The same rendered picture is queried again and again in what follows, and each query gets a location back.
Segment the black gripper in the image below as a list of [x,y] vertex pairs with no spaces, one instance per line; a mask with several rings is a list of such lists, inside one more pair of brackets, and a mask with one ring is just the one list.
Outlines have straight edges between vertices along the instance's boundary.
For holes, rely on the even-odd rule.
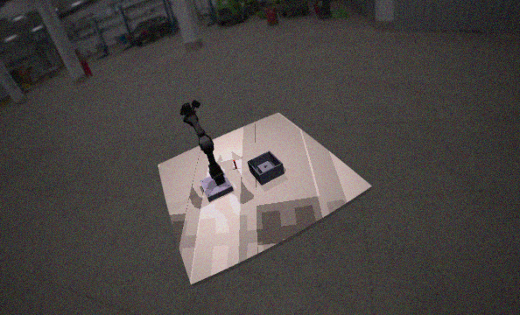
[[[200,106],[200,102],[198,102],[198,101],[196,101],[196,100],[193,100],[193,102],[191,103],[191,105],[194,106],[194,107],[193,107],[193,106],[191,107],[192,111],[196,112],[194,109],[195,109],[195,107],[196,107],[197,109],[199,108],[199,106]],[[183,121],[184,121],[184,123],[186,123],[185,117],[184,117]]]

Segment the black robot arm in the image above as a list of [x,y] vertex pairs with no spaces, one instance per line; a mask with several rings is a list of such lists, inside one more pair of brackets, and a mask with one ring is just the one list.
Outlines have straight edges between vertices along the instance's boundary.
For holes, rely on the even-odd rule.
[[[196,134],[199,138],[199,145],[202,151],[204,151],[204,154],[207,154],[207,159],[210,163],[208,165],[208,168],[211,179],[213,179],[218,186],[223,185],[224,183],[226,183],[226,181],[221,166],[218,165],[214,158],[214,143],[211,137],[207,136],[205,130],[203,130],[202,127],[199,125],[199,118],[195,114],[195,112],[192,111],[189,102],[182,105],[180,115],[185,116],[186,123],[190,124],[190,127],[193,126],[196,130]],[[209,139],[204,143],[200,143],[200,138],[204,136],[206,136]]]

